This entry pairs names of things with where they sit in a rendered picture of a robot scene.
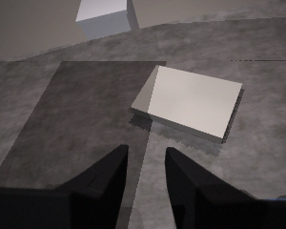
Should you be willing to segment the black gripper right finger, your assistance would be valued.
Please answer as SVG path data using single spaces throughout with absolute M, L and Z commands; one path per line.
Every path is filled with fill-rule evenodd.
M 165 171 L 176 229 L 286 229 L 286 200 L 254 199 L 175 147 Z

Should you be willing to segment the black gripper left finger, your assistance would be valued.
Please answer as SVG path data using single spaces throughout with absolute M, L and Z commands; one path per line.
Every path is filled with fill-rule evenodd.
M 128 151 L 119 145 L 52 190 L 0 187 L 0 229 L 115 229 Z

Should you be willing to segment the beige rectangular block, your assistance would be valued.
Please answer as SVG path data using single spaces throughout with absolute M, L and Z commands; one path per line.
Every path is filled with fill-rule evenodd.
M 131 109 L 135 115 L 221 144 L 241 87 L 156 65 Z

